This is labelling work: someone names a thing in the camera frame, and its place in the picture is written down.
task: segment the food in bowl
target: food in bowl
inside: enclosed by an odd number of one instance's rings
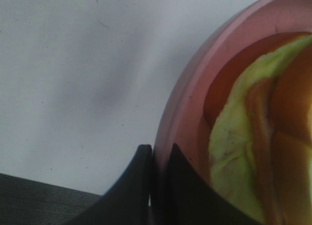
[[[261,223],[312,224],[311,94],[306,32],[276,34],[244,49],[207,93],[210,185]]]

